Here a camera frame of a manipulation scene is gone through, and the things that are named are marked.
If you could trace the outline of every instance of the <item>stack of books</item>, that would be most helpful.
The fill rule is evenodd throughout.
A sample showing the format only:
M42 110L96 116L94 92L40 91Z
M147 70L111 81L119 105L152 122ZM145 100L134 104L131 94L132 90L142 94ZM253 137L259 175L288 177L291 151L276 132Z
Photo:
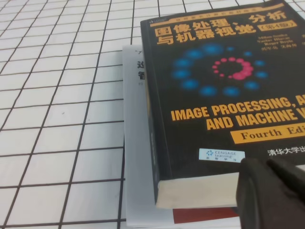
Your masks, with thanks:
M245 157L305 165L305 23L286 2L141 22L123 49L127 226L239 229Z

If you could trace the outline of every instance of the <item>book title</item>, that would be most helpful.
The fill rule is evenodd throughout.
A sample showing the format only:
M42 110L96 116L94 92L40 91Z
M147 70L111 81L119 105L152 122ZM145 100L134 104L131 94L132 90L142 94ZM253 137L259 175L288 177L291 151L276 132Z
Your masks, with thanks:
M283 6L283 4L277 4L265 8L254 7L205 13L170 19L169 21L151 24L150 26L166 25L154 29L158 45L171 45L174 43L213 39L217 36L229 37L237 34L256 33L257 31L273 31L296 27L297 24L293 20L287 19L285 12L279 10L279 8ZM249 14L249 23L239 24L234 22L234 19L231 17L230 20L232 20L232 23L230 23L228 19L224 17L240 14Z
M305 119L305 94L295 96L295 102L287 98L270 98L235 104L212 105L171 111L172 121L205 119L206 129L264 125ZM305 136L305 123L262 127L231 131L236 144Z

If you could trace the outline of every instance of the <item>table surface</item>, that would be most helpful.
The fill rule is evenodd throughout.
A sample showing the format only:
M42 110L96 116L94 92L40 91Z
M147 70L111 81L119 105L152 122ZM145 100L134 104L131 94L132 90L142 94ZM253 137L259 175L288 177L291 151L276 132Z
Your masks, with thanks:
M1 0L0 228L125 228L122 46L148 18L262 1Z

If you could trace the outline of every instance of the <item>white label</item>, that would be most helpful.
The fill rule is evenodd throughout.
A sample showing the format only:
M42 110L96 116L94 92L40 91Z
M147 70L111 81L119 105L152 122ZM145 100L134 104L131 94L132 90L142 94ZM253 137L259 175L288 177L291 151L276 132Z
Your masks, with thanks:
M243 158L245 158L244 151L199 149L199 160L240 163Z

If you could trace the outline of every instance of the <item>book cover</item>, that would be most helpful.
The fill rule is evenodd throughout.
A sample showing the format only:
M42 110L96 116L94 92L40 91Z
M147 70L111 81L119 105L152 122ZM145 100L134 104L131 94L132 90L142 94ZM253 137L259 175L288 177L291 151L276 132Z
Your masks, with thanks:
M126 220L130 227L240 228L232 208L160 209L154 201L153 173L142 77L142 46L123 47Z
M146 20L141 32L156 198L160 181L235 183L245 157L305 164L305 22L285 1Z

